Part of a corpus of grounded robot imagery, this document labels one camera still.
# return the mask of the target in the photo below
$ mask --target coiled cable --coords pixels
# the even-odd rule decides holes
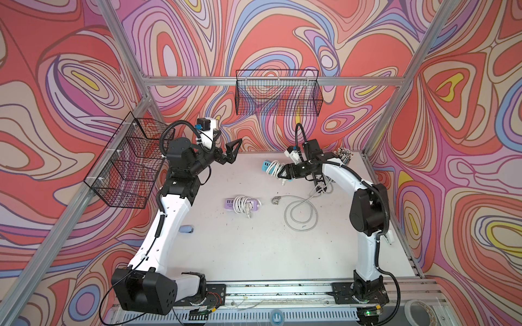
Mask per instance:
[[[312,191],[311,191],[313,193],[307,199],[299,197],[299,196],[294,196],[294,195],[276,196],[276,197],[272,198],[272,204],[277,205],[279,203],[279,200],[282,199],[282,198],[296,198],[296,199],[298,199],[296,201],[293,201],[293,202],[289,203],[287,205],[287,207],[284,209],[284,216],[283,216],[284,217],[284,222],[286,223],[286,225],[289,228],[291,228],[292,230],[297,231],[297,232],[306,232],[306,231],[313,230],[317,226],[317,223],[319,222],[319,213],[317,212],[317,208],[310,202],[310,199],[317,198],[317,197],[321,196],[322,194],[331,194],[334,191],[334,187],[333,187],[333,185],[331,183],[332,183],[332,180],[328,179],[328,182],[326,183],[326,187],[328,187],[328,185],[331,185],[330,192],[327,192],[323,188],[316,189],[314,187],[314,189],[312,189]],[[299,206],[301,206],[303,204],[307,204],[308,207],[310,208],[310,215],[308,216],[308,219],[306,221],[299,221],[299,220],[295,219],[295,217],[293,216],[293,212],[294,212],[294,210],[297,207],[299,207]],[[312,218],[314,218],[314,216],[315,216],[314,224],[312,226],[310,226],[310,227],[306,227],[306,225],[312,220]],[[290,219],[294,223],[301,224],[303,226],[301,228],[293,227],[288,222],[288,217],[290,217]]]
[[[254,208],[250,200],[252,200],[252,198],[243,195],[235,197],[234,202],[232,203],[234,212],[236,212],[236,214],[246,214],[246,216],[250,219],[252,217],[252,209]],[[260,200],[255,200],[259,206],[261,206]]]
[[[278,160],[275,160],[275,161],[272,161],[268,167],[266,168],[266,171],[265,173],[268,174],[268,175],[271,175],[273,177],[276,177],[277,178],[277,175],[279,174],[279,172],[281,170],[283,170],[284,168],[284,164],[282,163],[279,163]],[[287,181],[286,179],[283,179],[283,178],[278,178],[279,180],[281,180],[281,184],[284,186],[284,183]]]

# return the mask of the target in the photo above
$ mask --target black wire basket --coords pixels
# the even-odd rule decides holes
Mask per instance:
[[[236,70],[238,115],[318,116],[323,93],[316,69]]]
[[[163,166],[159,138],[166,127],[154,119],[134,118],[107,164],[87,185],[110,207],[145,208]]]

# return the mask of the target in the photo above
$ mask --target psychedelic wall pattern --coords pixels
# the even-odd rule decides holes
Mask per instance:
[[[0,2],[0,299],[140,100],[91,8],[87,1]],[[61,305],[102,275],[100,267],[109,269],[135,251],[149,219],[147,210],[111,209],[93,200],[22,324],[57,324]],[[79,302],[86,307],[89,300]]]
[[[464,325],[521,325],[522,3],[459,4],[371,161]]]
[[[234,106],[235,87],[157,86],[153,94],[167,122],[178,119],[195,121],[198,117],[208,116],[216,118],[222,132],[218,143],[221,146],[243,138],[241,149],[244,151],[282,151],[295,144],[295,124],[301,122],[307,138],[316,138],[323,148],[333,150],[344,146],[362,150],[393,88],[336,88],[334,98],[329,103],[325,100],[317,117],[237,116]],[[189,130],[186,135],[193,136]]]
[[[429,0],[132,0],[117,5],[117,13],[148,76],[235,76],[236,69],[273,67],[401,76],[438,6]]]
[[[117,13],[145,75],[235,76],[316,68],[321,76],[402,76],[437,1],[133,1]],[[301,122],[327,149],[361,150],[391,87],[323,87],[319,117],[237,117],[234,87],[151,88],[167,121],[212,116],[222,141],[284,150]]]

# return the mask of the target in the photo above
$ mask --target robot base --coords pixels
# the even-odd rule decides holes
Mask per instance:
[[[212,294],[210,292],[217,294],[219,296],[219,300],[214,294]],[[227,286],[225,284],[207,284],[205,293],[207,293],[207,296],[205,298],[205,301],[201,302],[201,305],[210,306],[210,307],[221,306],[221,305],[225,304],[225,296],[227,295]],[[174,307],[198,307],[199,305],[194,306],[194,304],[193,304],[194,299],[196,299],[196,298],[187,297],[187,298],[181,299],[174,303]]]
[[[372,281],[365,281],[353,271],[353,282],[332,283],[333,296],[338,305],[346,304],[379,304],[381,306],[390,302],[388,293],[384,288],[382,275]]]

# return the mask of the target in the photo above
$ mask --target cable bundle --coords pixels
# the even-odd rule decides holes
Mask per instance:
[[[334,154],[339,156],[339,159],[341,159],[342,163],[344,165],[347,165],[348,162],[352,159],[353,153],[346,147],[339,147],[338,150],[334,151]]]
[[[234,198],[234,212],[236,212],[237,214],[246,214],[246,216],[250,219],[252,217],[252,209],[254,208],[254,206],[250,202],[251,200],[252,198],[243,195],[239,195],[236,198]],[[259,206],[261,206],[261,202],[259,201],[259,199],[254,200],[257,201]]]
[[[278,160],[275,160],[275,161],[272,161],[268,165],[268,167],[266,168],[265,173],[277,178],[277,175],[279,174],[279,172],[281,172],[281,170],[283,170],[283,168],[284,168],[284,164],[283,163],[279,163]],[[284,183],[287,180],[283,179],[283,178],[278,178],[278,179],[281,180],[281,184],[284,186]]]

